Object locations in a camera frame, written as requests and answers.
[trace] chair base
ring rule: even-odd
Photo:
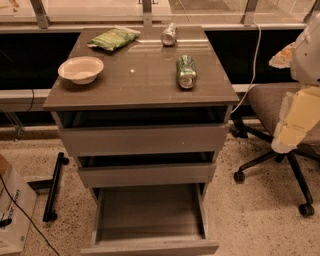
[[[267,141],[269,143],[271,143],[272,139],[273,139],[272,136],[269,136],[265,133],[262,133],[260,131],[257,131],[255,129],[251,128],[251,127],[248,127],[248,126],[244,125],[243,123],[242,124],[238,123],[236,129],[241,130],[241,132],[238,132],[235,134],[244,135],[246,133],[250,133],[250,134],[253,134],[253,135],[257,136],[258,138],[260,138],[264,141]],[[234,173],[234,176],[233,176],[234,180],[237,183],[243,183],[245,181],[244,171],[246,169],[248,169],[254,165],[257,165],[259,163],[262,163],[266,160],[269,160],[273,157],[275,158],[275,160],[277,162],[281,162],[285,157],[287,157],[287,159],[291,165],[291,168],[295,174],[295,177],[299,183],[301,191],[306,199],[306,203],[301,204],[299,206],[299,212],[302,216],[305,216],[305,217],[312,216],[312,215],[314,215],[314,208],[312,207],[313,198],[312,198],[309,187],[305,181],[305,178],[302,174],[300,165],[299,165],[295,155],[300,155],[300,156],[307,157],[307,158],[310,158],[310,159],[313,159],[315,161],[320,162],[320,155],[317,155],[316,153],[314,153],[310,150],[306,150],[303,146],[298,146],[297,149],[292,150],[291,152],[289,152],[287,154],[280,154],[280,153],[277,153],[277,152],[271,150],[271,151],[265,153],[264,155],[259,156],[255,159],[251,160],[250,162],[240,166],[239,170]]]

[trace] green snack bag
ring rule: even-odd
[[[89,47],[100,47],[107,51],[114,51],[117,48],[130,44],[139,35],[139,31],[117,26],[91,39],[87,45]]]

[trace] can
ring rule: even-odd
[[[161,34],[161,42],[164,46],[172,46],[176,43],[177,25],[172,22]]]
[[[184,89],[191,89],[197,80],[194,61],[189,55],[182,55],[177,60],[177,81]]]

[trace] white bowl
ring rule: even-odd
[[[76,57],[62,63],[58,74],[75,84],[88,84],[94,81],[103,70],[103,62],[95,57]]]

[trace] gray upholstery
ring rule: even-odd
[[[286,92],[295,93],[300,88],[299,83],[272,83],[256,85],[249,91],[248,101],[270,135],[273,135],[279,121],[279,111]],[[303,143],[320,144],[320,123],[308,133]]]

